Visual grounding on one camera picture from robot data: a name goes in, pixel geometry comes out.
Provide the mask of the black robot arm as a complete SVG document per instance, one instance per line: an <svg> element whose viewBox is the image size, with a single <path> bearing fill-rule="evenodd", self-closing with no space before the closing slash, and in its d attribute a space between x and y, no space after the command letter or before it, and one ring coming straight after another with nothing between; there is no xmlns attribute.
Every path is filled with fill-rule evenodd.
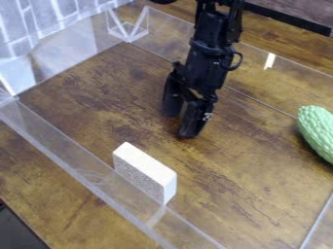
<svg viewBox="0 0 333 249"><path fill-rule="evenodd" d="M216 91L225 78L243 64L235 49L240 42L245 0L197 0L196 32L191 39L187 63L177 61L166 78L164 110L177 117L188 104L178 130L181 138L200 135L212 119Z"/></svg>

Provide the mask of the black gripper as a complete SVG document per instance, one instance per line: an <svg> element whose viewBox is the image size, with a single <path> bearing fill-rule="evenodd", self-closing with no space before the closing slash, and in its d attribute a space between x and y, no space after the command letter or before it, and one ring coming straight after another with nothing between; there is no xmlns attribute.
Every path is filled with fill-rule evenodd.
<svg viewBox="0 0 333 249"><path fill-rule="evenodd" d="M174 73L166 78L164 111L172 118L181 119L178 136L195 138L200 135L213 117L217 102L216 91L223 88L229 71L243 64L244 55L233 45L209 47L204 42L191 40L187 63L174 63ZM204 99L185 101L185 87L195 89Z"/></svg>

